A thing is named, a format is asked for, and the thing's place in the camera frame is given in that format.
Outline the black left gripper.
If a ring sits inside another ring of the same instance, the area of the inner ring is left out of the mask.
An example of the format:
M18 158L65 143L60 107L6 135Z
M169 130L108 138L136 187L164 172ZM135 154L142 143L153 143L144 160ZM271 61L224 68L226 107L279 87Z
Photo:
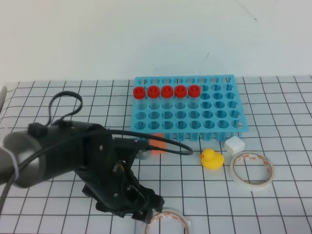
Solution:
M113 138L99 124L62 121L50 127L28 126L31 148L43 153L28 165L28 186L74 171L85 183L83 193L96 200L96 209L150 223L164 199L140 185L131 166L145 141Z

